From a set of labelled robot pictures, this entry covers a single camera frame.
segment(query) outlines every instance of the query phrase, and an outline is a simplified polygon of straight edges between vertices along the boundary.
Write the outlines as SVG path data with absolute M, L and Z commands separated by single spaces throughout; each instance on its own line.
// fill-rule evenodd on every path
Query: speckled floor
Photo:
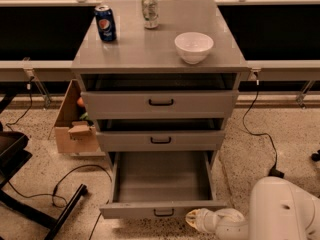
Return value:
M 248 217 L 249 196 L 255 182 L 266 176 L 274 163 L 274 152 L 267 137 L 247 134 L 242 125 L 246 108 L 236 108 L 227 124 L 226 139 L 213 167 L 213 179 L 218 199 L 228 202 Z M 0 115 L 3 124 L 14 122 L 24 109 L 9 108 Z M 11 184 L 24 195 L 52 193 L 55 184 L 70 170 L 85 164 L 97 164 L 108 169 L 102 157 L 83 158 L 59 154 L 54 131 L 58 109 L 31 109 L 13 126 L 29 137 L 27 150 L 33 157 L 12 178 Z M 263 108 L 251 110 L 246 124 L 252 132 L 269 133 L 278 151 L 278 169 L 285 178 L 310 193 L 320 195 L 319 165 L 310 155 L 320 149 L 319 109 Z M 108 175 L 96 167 L 70 174 L 61 184 L 58 194 L 71 198 L 80 184 L 89 193 L 80 199 L 55 239 L 89 239 L 99 215 L 99 206 L 107 202 L 110 191 Z M 5 192 L 51 216 L 61 209 L 52 206 L 50 197 L 23 198 L 7 184 Z M 43 239 L 48 230 L 0 204 L 0 236 L 11 239 Z M 184 218 L 158 220 L 99 219 L 92 239 L 214 239 L 189 227 Z

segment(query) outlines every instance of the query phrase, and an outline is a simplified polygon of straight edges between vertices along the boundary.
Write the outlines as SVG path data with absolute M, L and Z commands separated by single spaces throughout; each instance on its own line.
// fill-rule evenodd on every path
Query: white bowl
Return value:
M 180 34 L 174 40 L 180 57 L 189 64 L 197 64 L 203 61 L 213 47 L 213 40 L 198 32 L 186 32 Z

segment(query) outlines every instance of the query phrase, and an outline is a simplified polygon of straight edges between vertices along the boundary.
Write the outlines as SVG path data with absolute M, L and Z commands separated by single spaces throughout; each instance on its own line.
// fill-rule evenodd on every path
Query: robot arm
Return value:
M 276 177 L 257 182 L 250 197 L 249 223 L 234 209 L 191 211 L 186 220 L 220 240 L 319 240 L 320 201 Z

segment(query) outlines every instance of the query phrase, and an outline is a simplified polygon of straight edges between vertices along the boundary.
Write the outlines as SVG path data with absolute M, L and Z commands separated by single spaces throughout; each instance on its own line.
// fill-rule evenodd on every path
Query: drawer handle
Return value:
M 174 215 L 174 209 L 173 209 L 173 208 L 172 208 L 171 211 L 169 211 L 169 212 L 170 212 L 170 213 L 161 212 L 161 214 L 160 214 L 160 212 L 157 212 L 156 209 L 153 210 L 153 214 L 154 214 L 154 216 L 156 216 L 156 217 L 171 217 L 171 216 Z
M 153 137 L 150 138 L 152 144 L 169 144 L 171 142 L 171 137 L 168 140 L 155 140 Z
M 172 106 L 173 103 L 174 103 L 173 99 L 171 99 L 169 102 L 166 102 L 166 103 L 156 103 L 156 102 L 153 102 L 152 99 L 149 99 L 150 106 Z

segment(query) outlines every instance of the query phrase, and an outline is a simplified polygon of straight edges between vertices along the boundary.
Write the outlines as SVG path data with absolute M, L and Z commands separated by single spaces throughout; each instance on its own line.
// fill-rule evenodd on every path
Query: cardboard box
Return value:
M 59 153 L 100 151 L 95 127 L 79 119 L 85 112 L 84 108 L 77 105 L 80 93 L 77 80 L 71 80 L 54 125 Z

